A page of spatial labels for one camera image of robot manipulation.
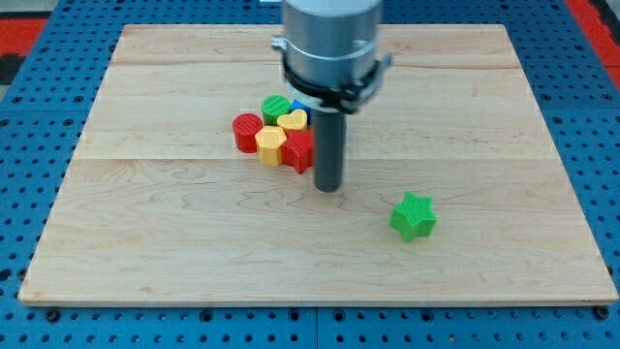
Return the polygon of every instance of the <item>wood grain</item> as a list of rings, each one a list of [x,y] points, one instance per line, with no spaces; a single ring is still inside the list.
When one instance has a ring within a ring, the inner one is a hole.
[[[128,25],[19,298],[55,306],[505,306],[618,295],[503,26],[384,26],[344,185],[231,123],[286,93],[279,26]],[[434,198],[430,238],[388,221]]]

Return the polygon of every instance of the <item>blue perforated surface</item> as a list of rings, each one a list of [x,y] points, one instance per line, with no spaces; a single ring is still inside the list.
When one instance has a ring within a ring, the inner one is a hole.
[[[16,300],[125,23],[277,23],[254,0],[62,0],[0,103],[0,347],[617,347],[619,307],[50,309]],[[620,274],[620,96],[561,1],[386,1],[386,23],[503,23]]]

